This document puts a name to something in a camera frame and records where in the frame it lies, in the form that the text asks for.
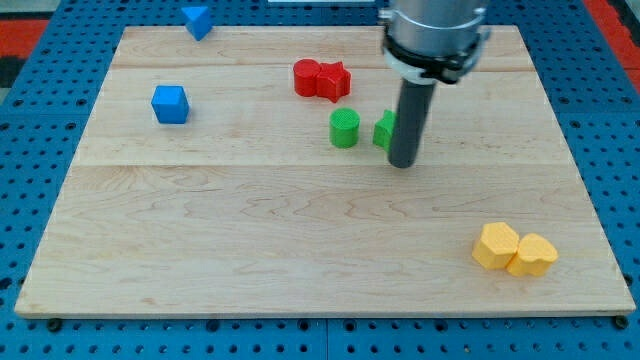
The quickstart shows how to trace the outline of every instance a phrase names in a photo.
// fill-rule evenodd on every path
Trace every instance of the green block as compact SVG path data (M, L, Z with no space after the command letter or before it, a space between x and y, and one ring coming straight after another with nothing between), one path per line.
M333 146L350 148L358 143L360 115L349 108L339 108L331 113L329 139Z
M395 121L396 113L391 110L385 110L382 119L378 120L375 129L373 129L373 144L382 147L386 152L389 152Z

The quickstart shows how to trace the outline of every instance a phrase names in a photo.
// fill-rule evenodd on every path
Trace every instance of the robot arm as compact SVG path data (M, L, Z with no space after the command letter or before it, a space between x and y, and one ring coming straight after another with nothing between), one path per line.
M413 165L437 81L456 83L477 63L488 0L395 0L380 11L387 64L403 78L389 162Z

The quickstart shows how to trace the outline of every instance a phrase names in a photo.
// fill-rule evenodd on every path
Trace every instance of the wooden table surface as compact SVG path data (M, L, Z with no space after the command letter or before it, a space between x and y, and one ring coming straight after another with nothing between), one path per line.
M531 59L494 27L478 67L439 85L417 165L372 145L400 79L378 27L128 28L16 305L32 318L612 315L635 304ZM293 92L293 63L343 61L352 94ZM156 85L184 86L183 126ZM329 143L329 114L361 115ZM537 232L542 278L486 271L482 224Z

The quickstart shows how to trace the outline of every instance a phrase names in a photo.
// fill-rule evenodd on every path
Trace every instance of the blue pegboard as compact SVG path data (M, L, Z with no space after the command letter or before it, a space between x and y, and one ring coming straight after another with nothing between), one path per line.
M28 321L20 285L127 25L374 25L376 6L266 0L63 0L0 107L0 358L611 358L640 353L640 318ZM493 0L534 60L634 297L640 295L640 99L577 0Z

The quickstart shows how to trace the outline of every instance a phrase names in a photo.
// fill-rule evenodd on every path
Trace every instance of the red star-shaped block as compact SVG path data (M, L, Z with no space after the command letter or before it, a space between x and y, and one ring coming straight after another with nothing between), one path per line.
M351 92L351 73L345 70L342 61L334 64L321 63L316 82L316 94L334 103Z

